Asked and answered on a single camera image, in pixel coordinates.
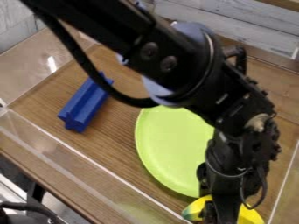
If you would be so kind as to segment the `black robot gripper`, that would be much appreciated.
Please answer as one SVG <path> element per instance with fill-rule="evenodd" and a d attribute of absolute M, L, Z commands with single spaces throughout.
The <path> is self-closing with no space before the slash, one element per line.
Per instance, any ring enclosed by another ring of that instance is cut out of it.
<path fill-rule="evenodd" d="M 277 138 L 276 124 L 264 117 L 237 137 L 213 132 L 205 161 L 196 171 L 200 198 L 195 217 L 203 224 L 260 222 L 255 215 L 257 204 L 249 205 L 247 198 L 267 194 L 268 166 L 280 152 Z"/>

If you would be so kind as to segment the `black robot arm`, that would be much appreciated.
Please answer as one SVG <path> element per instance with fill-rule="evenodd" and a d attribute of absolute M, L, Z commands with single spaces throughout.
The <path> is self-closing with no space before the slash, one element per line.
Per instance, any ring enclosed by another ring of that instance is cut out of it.
<path fill-rule="evenodd" d="M 275 105 L 247 76 L 247 51 L 221 46 L 199 23 L 168 24 L 129 0 L 21 0 L 64 44 L 88 77 L 124 104 L 188 109 L 215 129 L 196 174 L 204 224 L 237 224 L 245 199 L 267 192 L 271 161 L 281 148 Z M 74 27 L 141 74 L 148 97 L 120 93 L 65 28 Z"/>

